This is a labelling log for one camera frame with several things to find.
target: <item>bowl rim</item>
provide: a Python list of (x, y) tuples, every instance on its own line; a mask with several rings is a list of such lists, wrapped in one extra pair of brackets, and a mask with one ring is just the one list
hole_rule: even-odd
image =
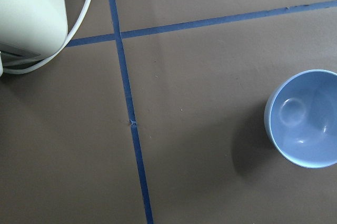
[(274, 103), (275, 103), (275, 100), (277, 98), (277, 96), (280, 94), (280, 92), (282, 91), (282, 89), (287, 85), (289, 84), (291, 81), (293, 81), (295, 78), (303, 75), (303, 74), (308, 74), (308, 73), (314, 73), (314, 72), (323, 72), (323, 73), (328, 73), (328, 74), (332, 74), (334, 76), (337, 76), (337, 73), (335, 72), (332, 72), (332, 71), (329, 71), (329, 70), (306, 70), (306, 71), (303, 71), (303, 72), (300, 72), (292, 77), (290, 77), (289, 79), (287, 79), (285, 82), (283, 82), (278, 88), (275, 89), (275, 91), (273, 92), (273, 94), (270, 96), (270, 99), (268, 100), (267, 102), (267, 105), (266, 105), (266, 112), (267, 112), (267, 121), (268, 121), (268, 124), (267, 124), (267, 127), (268, 127), (268, 131), (269, 131), (269, 134), (270, 134), (270, 138), (271, 138), (271, 141), (273, 142), (273, 144), (275, 145), (275, 147), (277, 148), (277, 150), (287, 159), (289, 160), (290, 162), (298, 165), (298, 166), (301, 166), (301, 167), (304, 167), (304, 168), (311, 168), (311, 169), (319, 169), (319, 168), (325, 168), (325, 167), (328, 167), (328, 166), (331, 166), (331, 165), (334, 165), (337, 163), (337, 158), (336, 158), (336, 161), (332, 162), (332, 163), (329, 163), (327, 165), (315, 165), (315, 166), (310, 166), (310, 165), (303, 165), (303, 164), (300, 164), (292, 159), (290, 159), (280, 148), (279, 146), (277, 145), (275, 139), (274, 139), (274, 135), (273, 135), (273, 132), (272, 132), (272, 129), (271, 129), (271, 112), (273, 110), (273, 107), (274, 107)]

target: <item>power cord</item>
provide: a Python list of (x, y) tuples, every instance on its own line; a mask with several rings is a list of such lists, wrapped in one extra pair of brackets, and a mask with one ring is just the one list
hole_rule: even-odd
[(81, 13), (75, 23), (75, 25), (73, 26), (73, 28), (71, 29), (71, 31), (68, 33), (67, 35), (67, 38), (65, 39), (62, 47), (55, 53), (53, 54), (52, 56), (36, 63), (35, 65), (33, 66), (30, 66), (26, 69), (22, 69), (22, 70), (14, 70), (14, 69), (8, 69), (8, 68), (3, 68), (3, 71), (4, 73), (8, 73), (8, 74), (16, 74), (16, 75), (19, 75), (19, 74), (26, 74), (26, 73), (29, 73), (31, 71), (34, 71), (40, 67), (42, 67), (43, 65), (47, 64), (48, 62), (50, 62), (55, 56), (57, 56), (60, 51), (69, 43), (69, 41), (74, 37), (75, 33), (77, 32), (78, 28), (80, 27), (87, 11), (88, 11), (88, 8), (89, 8), (89, 5), (90, 5), (90, 2), (91, 0), (85, 0), (84, 2), (84, 5), (83, 5), (83, 8), (81, 10)]

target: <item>white electronic device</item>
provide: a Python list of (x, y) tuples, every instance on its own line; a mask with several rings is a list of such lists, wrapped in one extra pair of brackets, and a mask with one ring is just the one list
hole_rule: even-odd
[(52, 56), (64, 44), (67, 33), (64, 0), (0, 0), (0, 52), (4, 66)]

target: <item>blue tape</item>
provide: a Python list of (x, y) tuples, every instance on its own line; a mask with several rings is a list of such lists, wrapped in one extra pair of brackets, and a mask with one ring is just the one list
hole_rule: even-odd
[(270, 17), (270, 16), (277, 16), (277, 15), (283, 15), (283, 14), (289, 14), (289, 13), (296, 13), (296, 12), (313, 11), (316, 9), (325, 9), (325, 8), (331, 8), (331, 7), (337, 7), (336, 0), (309, 4), (309, 5), (299, 5), (299, 6), (272, 9), (270, 11), (251, 12), (251, 13), (245, 13), (245, 14), (239, 14), (239, 15), (209, 18), (206, 20), (198, 20), (198, 21), (191, 21), (191, 22), (185, 22), (185, 23), (179, 23), (179, 24), (144, 28), (144, 29), (139, 29), (139, 30), (122, 32), (121, 36), (122, 38), (131, 38), (131, 37), (145, 36), (145, 35), (151, 35), (151, 34), (157, 34), (157, 33), (166, 33), (166, 32), (172, 32), (172, 31), (178, 31), (178, 30), (184, 30), (184, 29), (197, 28), (197, 27), (202, 27), (202, 26), (224, 24), (224, 23), (237, 22), (237, 21), (243, 21), (243, 20), (252, 20), (252, 19), (261, 18), (261, 17)]
[(99, 36), (93, 36), (93, 37), (87, 37), (87, 38), (77, 38), (75, 40), (71, 40), (67, 47), (71, 46), (81, 46), (86, 44), (93, 44), (98, 42), (104, 42), (104, 41), (114, 41), (115, 40), (115, 34), (105, 34), (105, 35), (99, 35)]
[(122, 42), (122, 37), (121, 37), (121, 32), (120, 32), (120, 23), (118, 19), (116, 0), (109, 0), (109, 5), (110, 5), (111, 16), (112, 16), (113, 26), (114, 26), (114, 31), (115, 31), (115, 40), (116, 40), (118, 58), (120, 61), (120, 68), (121, 68), (123, 87), (124, 87), (124, 93), (125, 93), (125, 98), (126, 98), (127, 112), (128, 112), (128, 117), (131, 121), (131, 134), (132, 134), (132, 140), (133, 140), (133, 145), (134, 145), (134, 150), (135, 150), (135, 155), (136, 155), (138, 175), (139, 175), (141, 189), (142, 189), (146, 220), (148, 224), (153, 224), (150, 196), (149, 196), (148, 188), (147, 188), (145, 168), (144, 168), (141, 144), (140, 144), (140, 140), (138, 136), (136, 117), (134, 113), (134, 106), (133, 106), (133, 100), (132, 100), (132, 94), (131, 94), (131, 88), (130, 88), (130, 81), (128, 78), (124, 47), (123, 47), (123, 42)]

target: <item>blue bowl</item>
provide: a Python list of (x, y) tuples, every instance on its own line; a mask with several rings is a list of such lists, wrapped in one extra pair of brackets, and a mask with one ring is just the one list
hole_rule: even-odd
[(309, 70), (288, 79), (268, 99), (264, 125), (289, 161), (306, 168), (337, 163), (337, 74)]

